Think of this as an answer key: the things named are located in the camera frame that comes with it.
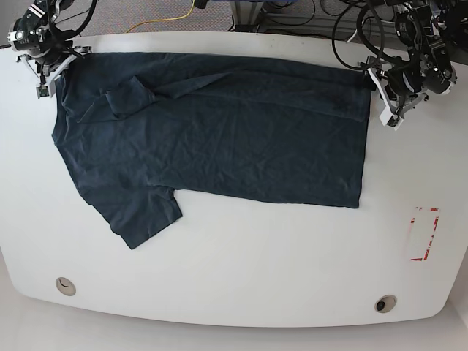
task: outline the t-shirt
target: t-shirt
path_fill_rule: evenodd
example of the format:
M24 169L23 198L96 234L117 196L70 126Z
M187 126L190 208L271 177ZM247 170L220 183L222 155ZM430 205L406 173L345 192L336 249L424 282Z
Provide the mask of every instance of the t-shirt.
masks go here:
M371 91L272 58L98 53L57 82L53 140L83 199L134 249L177 189L358 208Z

